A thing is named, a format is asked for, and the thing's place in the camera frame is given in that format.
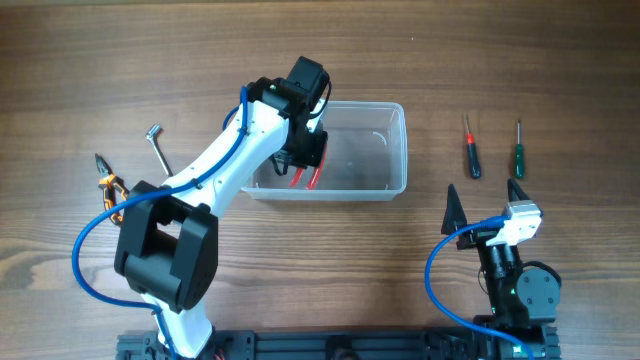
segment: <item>green screwdriver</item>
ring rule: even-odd
[[[522,147],[522,125],[518,119],[518,143],[516,144],[516,158],[513,162],[513,175],[522,179],[524,177],[524,147]]]

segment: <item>screwdriver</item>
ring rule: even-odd
[[[482,176],[482,170],[480,169],[480,162],[478,161],[476,142],[473,140],[473,135],[471,135],[471,129],[469,127],[469,115],[464,114],[464,118],[467,122],[467,156],[469,157],[469,174],[472,179],[480,179]]]
[[[518,119],[518,143],[516,144],[516,158],[513,162],[513,175],[518,179],[524,177],[524,147],[522,147],[521,133],[520,119]]]

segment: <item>plastic container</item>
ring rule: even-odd
[[[278,176],[269,160],[242,188],[258,200],[389,201],[407,186],[407,130],[396,103],[330,101],[323,115],[329,134],[324,169],[306,190],[312,169],[289,188],[295,168]]]

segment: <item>orange pliers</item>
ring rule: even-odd
[[[98,166],[98,172],[100,172],[100,182],[98,187],[102,189],[102,201],[104,202],[104,210],[109,210],[116,205],[116,192],[120,193],[120,196],[124,200],[129,197],[129,190],[124,186],[124,180],[117,177],[109,164],[104,158],[96,154],[96,165]],[[119,212],[114,213],[109,218],[114,225],[120,226],[122,224],[122,215]]]

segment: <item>black screwdriver handle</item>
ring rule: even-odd
[[[469,157],[469,174],[472,179],[480,179],[482,176],[482,169],[480,169],[480,161],[478,161],[478,152],[476,151],[476,144],[467,144],[467,156]]]

